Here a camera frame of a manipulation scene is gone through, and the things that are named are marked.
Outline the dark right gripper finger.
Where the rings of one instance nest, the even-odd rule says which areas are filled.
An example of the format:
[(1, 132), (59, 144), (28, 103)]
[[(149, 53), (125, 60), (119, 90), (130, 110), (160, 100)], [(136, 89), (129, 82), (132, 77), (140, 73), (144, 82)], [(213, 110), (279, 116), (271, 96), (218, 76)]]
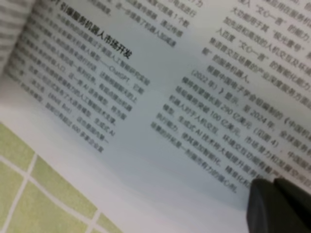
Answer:
[(250, 233), (309, 233), (311, 195), (286, 179), (255, 179), (246, 221)]

